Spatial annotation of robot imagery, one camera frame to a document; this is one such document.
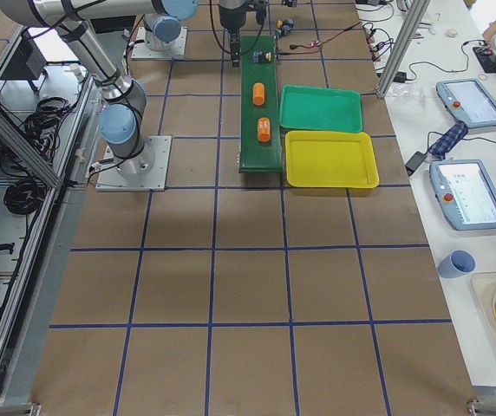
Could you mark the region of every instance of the blue cup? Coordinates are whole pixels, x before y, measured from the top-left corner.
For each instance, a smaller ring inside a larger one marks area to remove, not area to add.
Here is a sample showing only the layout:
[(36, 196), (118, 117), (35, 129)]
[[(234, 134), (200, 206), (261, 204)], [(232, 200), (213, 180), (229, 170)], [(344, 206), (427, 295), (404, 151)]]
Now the blue cup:
[(446, 279), (467, 275), (473, 269), (475, 269), (475, 260), (470, 253), (463, 250), (453, 251), (437, 267), (439, 275)]

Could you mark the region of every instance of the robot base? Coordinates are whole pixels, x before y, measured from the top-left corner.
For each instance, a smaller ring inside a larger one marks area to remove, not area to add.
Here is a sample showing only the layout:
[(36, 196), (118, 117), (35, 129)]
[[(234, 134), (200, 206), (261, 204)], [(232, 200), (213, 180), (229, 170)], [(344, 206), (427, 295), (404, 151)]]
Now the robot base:
[[(144, 42), (136, 43), (131, 57), (136, 61), (165, 61), (172, 59), (184, 61), (187, 35), (188, 28), (182, 28), (179, 37), (162, 50), (151, 50)], [(138, 34), (136, 35), (136, 40), (143, 41), (145, 37), (146, 30), (144, 28), (139, 28)]]
[[(171, 153), (171, 136), (147, 136), (146, 146), (149, 146), (154, 157), (153, 167), (149, 172), (126, 178), (117, 169), (108, 169), (100, 172), (95, 189), (104, 192), (163, 192)], [(106, 148), (104, 158), (113, 158), (109, 146)]]

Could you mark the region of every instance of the green conveyor board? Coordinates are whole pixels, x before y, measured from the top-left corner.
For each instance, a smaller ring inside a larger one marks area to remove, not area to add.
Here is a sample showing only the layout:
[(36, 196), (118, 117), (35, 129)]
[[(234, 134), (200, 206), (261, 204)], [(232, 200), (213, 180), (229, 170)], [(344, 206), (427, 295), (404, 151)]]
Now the green conveyor board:
[[(256, 41), (255, 36), (241, 36), (241, 50), (248, 50)], [(254, 51), (273, 53), (271, 36), (260, 36)], [(252, 52), (242, 55), (242, 82), (240, 103), (240, 167), (239, 172), (282, 172), (283, 149), (279, 131), (279, 104), (275, 60), (267, 63), (254, 63)], [(254, 83), (265, 85), (265, 104), (257, 107), (252, 103)], [(258, 140), (258, 119), (267, 117), (271, 122), (271, 140), (262, 143)]]

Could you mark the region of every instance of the tablet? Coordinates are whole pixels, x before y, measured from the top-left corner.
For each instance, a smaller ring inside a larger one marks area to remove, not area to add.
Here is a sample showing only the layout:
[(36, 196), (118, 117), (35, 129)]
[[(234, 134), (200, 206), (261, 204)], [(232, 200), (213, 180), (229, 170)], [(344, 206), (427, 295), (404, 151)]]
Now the tablet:
[(496, 228), (496, 189), (481, 160), (442, 160), (429, 178), (443, 214), (456, 230)]
[(448, 112), (468, 128), (496, 126), (496, 100), (475, 78), (437, 82)]

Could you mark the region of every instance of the orange object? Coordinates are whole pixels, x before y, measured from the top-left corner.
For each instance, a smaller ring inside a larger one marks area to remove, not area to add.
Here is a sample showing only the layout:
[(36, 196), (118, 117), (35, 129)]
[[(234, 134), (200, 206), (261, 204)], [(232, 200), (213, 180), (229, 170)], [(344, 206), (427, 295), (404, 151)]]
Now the orange object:
[(258, 120), (258, 140), (269, 141), (271, 139), (271, 122), (267, 117)]
[(262, 106), (265, 103), (265, 85), (256, 82), (252, 88), (251, 100), (255, 106)]

